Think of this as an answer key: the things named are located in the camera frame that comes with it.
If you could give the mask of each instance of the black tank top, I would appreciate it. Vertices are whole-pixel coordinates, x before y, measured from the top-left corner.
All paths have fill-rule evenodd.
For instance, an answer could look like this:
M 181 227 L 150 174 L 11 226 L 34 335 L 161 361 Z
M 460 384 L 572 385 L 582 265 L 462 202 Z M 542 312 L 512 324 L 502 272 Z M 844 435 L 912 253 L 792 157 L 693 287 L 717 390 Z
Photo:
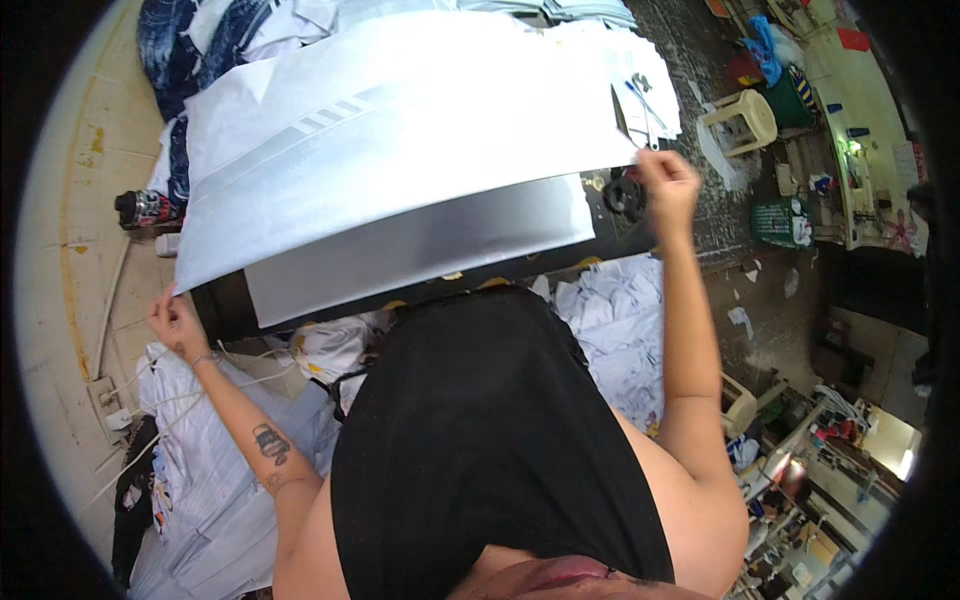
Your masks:
M 586 364 L 566 324 L 526 290 L 408 313 L 333 455 L 350 597 L 445 598 L 487 544 L 673 583 L 646 478 Z

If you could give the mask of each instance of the tattoo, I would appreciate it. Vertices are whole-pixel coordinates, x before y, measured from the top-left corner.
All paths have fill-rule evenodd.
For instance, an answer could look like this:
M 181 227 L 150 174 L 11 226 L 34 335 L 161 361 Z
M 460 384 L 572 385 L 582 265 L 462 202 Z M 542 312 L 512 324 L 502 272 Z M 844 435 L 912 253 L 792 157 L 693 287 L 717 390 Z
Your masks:
M 298 481 L 303 481 L 303 479 L 301 477 L 297 477 L 296 479 L 284 480 L 283 475 L 273 472 L 267 475 L 267 479 L 263 482 L 263 487 L 267 489 L 267 492 L 269 492 L 270 495 L 276 495 L 276 493 L 283 488 L 292 483 L 297 483 Z
M 260 454 L 267 458 L 275 458 L 275 464 L 279 467 L 287 462 L 287 452 L 290 451 L 290 443 L 280 437 L 280 434 L 267 423 L 260 423 L 253 428 L 253 437 L 256 444 L 260 446 Z

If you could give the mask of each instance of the table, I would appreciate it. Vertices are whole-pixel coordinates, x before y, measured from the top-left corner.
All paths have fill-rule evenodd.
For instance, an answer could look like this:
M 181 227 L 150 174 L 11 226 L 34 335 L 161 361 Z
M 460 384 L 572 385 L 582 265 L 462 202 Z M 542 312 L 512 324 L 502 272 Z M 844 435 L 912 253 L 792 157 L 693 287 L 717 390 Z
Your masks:
M 665 140 L 660 141 L 660 147 L 666 148 Z M 207 339 L 227 343 L 288 331 L 307 322 L 330 321 L 380 308 L 417 304 L 497 283 L 528 283 L 543 273 L 586 267 L 594 262 L 650 251 L 656 246 L 657 238 L 647 220 L 630 222 L 623 215 L 611 212 L 604 203 L 602 190 L 610 178 L 610 169 L 581 173 L 581 183 L 587 193 L 593 230 L 596 233 L 594 239 L 470 269 L 455 279 L 438 277 L 326 308 L 266 329 L 257 326 L 243 271 L 198 286 L 191 291 L 191 296 Z

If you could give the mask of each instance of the red paper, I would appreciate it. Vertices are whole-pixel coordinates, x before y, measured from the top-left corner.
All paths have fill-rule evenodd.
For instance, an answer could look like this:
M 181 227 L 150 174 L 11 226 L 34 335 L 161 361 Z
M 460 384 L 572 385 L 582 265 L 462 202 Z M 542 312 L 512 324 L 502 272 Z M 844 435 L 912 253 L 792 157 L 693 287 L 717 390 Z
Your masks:
M 860 52 L 870 50 L 870 39 L 863 32 L 838 27 L 837 34 L 840 35 L 840 43 L 848 50 L 859 50 Z

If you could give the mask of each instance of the green basket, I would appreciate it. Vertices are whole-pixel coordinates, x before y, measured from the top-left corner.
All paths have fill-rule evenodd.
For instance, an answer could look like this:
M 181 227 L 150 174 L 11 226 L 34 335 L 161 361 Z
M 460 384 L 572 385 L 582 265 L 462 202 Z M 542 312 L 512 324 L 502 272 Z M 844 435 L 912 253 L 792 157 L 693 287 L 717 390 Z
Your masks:
M 794 200 L 800 202 L 801 215 L 809 219 L 810 212 L 807 210 L 806 203 L 796 196 L 754 204 L 750 210 L 750 231 L 754 239 L 781 248 L 795 250 L 807 248 L 793 241 L 792 203 Z

